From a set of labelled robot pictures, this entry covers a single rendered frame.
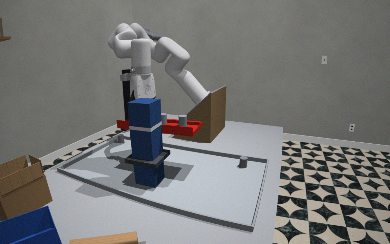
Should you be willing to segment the blue open bin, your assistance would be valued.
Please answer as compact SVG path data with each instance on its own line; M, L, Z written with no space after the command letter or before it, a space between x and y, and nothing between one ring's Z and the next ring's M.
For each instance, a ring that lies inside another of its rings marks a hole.
M0 222L0 244L62 244L48 206Z

